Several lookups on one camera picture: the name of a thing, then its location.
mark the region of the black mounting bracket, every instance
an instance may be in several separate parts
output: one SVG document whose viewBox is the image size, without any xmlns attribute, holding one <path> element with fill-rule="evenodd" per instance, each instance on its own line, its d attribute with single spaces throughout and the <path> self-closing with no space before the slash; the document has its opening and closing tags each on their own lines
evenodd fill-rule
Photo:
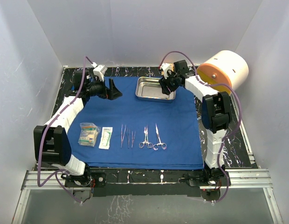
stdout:
<svg viewBox="0 0 289 224">
<path fill-rule="evenodd" d="M 79 187 L 75 182 L 80 182 L 81 186 L 89 187 L 90 181 L 94 180 L 95 188 L 103 188 L 106 185 L 106 174 L 104 172 L 94 172 L 85 164 L 84 173 L 81 176 L 62 174 L 61 178 L 66 180 L 66 187 Z"/>
<path fill-rule="evenodd" d="M 99 78 L 94 78 L 91 82 L 86 78 L 87 74 L 94 77 L 93 69 L 89 69 L 85 71 L 85 78 L 83 82 L 83 87 L 81 92 L 79 93 L 79 98 L 83 100 L 83 104 L 85 105 L 90 97 L 98 96 L 102 99 L 114 100 L 121 97 L 123 94 L 116 88 L 113 79 L 109 79 L 109 88 L 105 85 L 105 81 L 100 81 Z M 77 70 L 73 76 L 73 90 L 70 90 L 66 97 L 75 96 L 79 90 L 82 79 L 82 70 Z"/>
<path fill-rule="evenodd" d="M 45 128 L 46 125 L 36 126 L 34 128 L 34 154 L 37 161 L 39 158 L 41 138 Z M 49 164 L 65 166 L 70 161 L 71 153 L 71 146 L 65 128 L 61 126 L 50 127 L 45 136 L 42 161 Z"/>
<path fill-rule="evenodd" d="M 194 73 L 189 70 L 187 62 L 185 60 L 173 63 L 174 70 L 167 71 L 167 79 L 162 77 L 159 79 L 159 83 L 162 88 L 162 93 L 169 95 L 171 92 L 176 91 L 179 86 L 185 86 L 185 79 L 194 76 Z"/>
<path fill-rule="evenodd" d="M 213 133 L 228 129 L 232 114 L 227 92 L 218 92 L 218 94 L 203 97 L 201 120 L 204 127 Z"/>
<path fill-rule="evenodd" d="M 220 168 L 209 168 L 208 165 L 205 162 L 205 181 L 219 181 L 222 177 L 224 177 L 224 173 L 221 171 Z"/>
</svg>

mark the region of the white cylinder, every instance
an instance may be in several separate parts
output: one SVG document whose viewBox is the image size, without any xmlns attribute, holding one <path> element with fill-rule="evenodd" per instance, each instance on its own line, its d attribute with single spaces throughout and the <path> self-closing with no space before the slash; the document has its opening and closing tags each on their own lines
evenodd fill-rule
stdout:
<svg viewBox="0 0 289 224">
<path fill-rule="evenodd" d="M 225 83 L 236 90 L 248 76 L 248 65 L 238 54 L 223 50 L 198 67 L 201 79 L 210 84 Z"/>
</svg>

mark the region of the white package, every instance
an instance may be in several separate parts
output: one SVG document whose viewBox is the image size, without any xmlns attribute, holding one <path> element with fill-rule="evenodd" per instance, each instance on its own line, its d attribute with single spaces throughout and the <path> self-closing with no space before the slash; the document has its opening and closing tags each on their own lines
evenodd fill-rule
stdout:
<svg viewBox="0 0 289 224">
<path fill-rule="evenodd" d="M 99 145 L 100 149 L 109 149 L 111 134 L 112 134 L 112 127 L 102 128 L 102 136 Z"/>
</svg>

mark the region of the gray floor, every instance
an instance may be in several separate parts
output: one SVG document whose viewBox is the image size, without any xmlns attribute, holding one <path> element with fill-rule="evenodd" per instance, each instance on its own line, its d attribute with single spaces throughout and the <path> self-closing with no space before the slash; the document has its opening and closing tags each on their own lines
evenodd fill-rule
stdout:
<svg viewBox="0 0 289 224">
<path fill-rule="evenodd" d="M 83 206 L 62 190 L 32 190 L 23 224 L 271 224 L 262 189 L 230 189 L 212 206 L 186 196 L 108 196 Z"/>
</svg>

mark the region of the surgical instrument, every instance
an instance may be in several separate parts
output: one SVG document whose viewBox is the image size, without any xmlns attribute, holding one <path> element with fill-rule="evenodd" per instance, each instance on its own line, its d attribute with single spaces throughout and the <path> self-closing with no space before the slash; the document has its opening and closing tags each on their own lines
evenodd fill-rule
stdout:
<svg viewBox="0 0 289 224">
<path fill-rule="evenodd" d="M 130 129 L 127 130 L 128 148 L 130 145 Z"/>
<path fill-rule="evenodd" d="M 166 143 L 162 143 L 160 136 L 159 136 L 159 131 L 157 128 L 157 124 L 156 124 L 156 135 L 157 135 L 157 144 L 153 145 L 153 149 L 154 150 L 158 150 L 158 146 L 161 146 L 162 149 L 166 149 Z"/>
<path fill-rule="evenodd" d="M 126 132 L 126 125 L 125 125 L 124 135 L 123 135 L 123 125 L 122 125 L 122 129 L 121 129 L 121 148 L 122 148 L 122 145 L 123 145 L 125 132 Z"/>
<path fill-rule="evenodd" d="M 131 148 L 133 148 L 133 143 L 134 143 L 134 139 L 135 139 L 135 134 L 136 134 L 136 131 L 134 131 L 134 135 L 133 135 L 133 131 L 132 131 L 132 138 L 131 138 L 131 140 L 132 140 L 132 146 L 131 146 Z"/>
<path fill-rule="evenodd" d="M 145 146 L 145 144 L 148 148 L 153 147 L 153 143 L 149 142 L 148 126 L 144 127 L 144 141 L 139 143 L 139 147 L 143 148 Z"/>
</svg>

